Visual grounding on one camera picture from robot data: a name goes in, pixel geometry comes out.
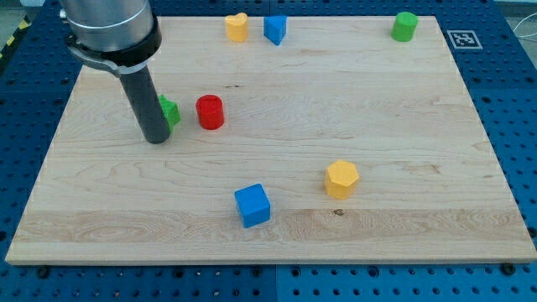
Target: blue cube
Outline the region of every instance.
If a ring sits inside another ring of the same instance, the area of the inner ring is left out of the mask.
[[[235,199],[244,227],[253,227],[270,219],[269,198],[261,184],[235,191]]]
[[[263,19],[263,34],[276,46],[284,39],[287,31],[287,16],[271,16]]]

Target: wooden board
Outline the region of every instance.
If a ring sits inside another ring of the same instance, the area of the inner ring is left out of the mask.
[[[434,18],[290,18],[280,47],[250,19],[162,18],[150,70],[180,104],[151,145],[118,80],[84,68],[9,249],[12,264],[501,263],[536,258]],[[199,127],[194,103],[225,102]],[[346,201],[326,167],[357,164]],[[262,183],[272,219],[244,229],[233,192]]]

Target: red cylinder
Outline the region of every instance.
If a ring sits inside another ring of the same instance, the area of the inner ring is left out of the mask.
[[[218,96],[202,96],[196,102],[198,121],[207,130],[218,129],[224,124],[224,108],[222,100]]]

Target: blue pegboard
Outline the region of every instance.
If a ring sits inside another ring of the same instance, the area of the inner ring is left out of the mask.
[[[537,230],[537,71],[491,0],[153,0],[158,15],[435,15],[530,232]],[[58,1],[41,14],[0,77],[0,255],[8,250],[81,65],[67,52]],[[455,49],[472,30],[482,49]],[[1,301],[537,299],[537,264],[14,268],[0,262]]]

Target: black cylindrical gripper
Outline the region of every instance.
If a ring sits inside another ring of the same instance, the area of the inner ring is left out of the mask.
[[[119,80],[145,139],[150,143],[163,143],[169,137],[169,126],[148,67],[130,74],[121,74]]]

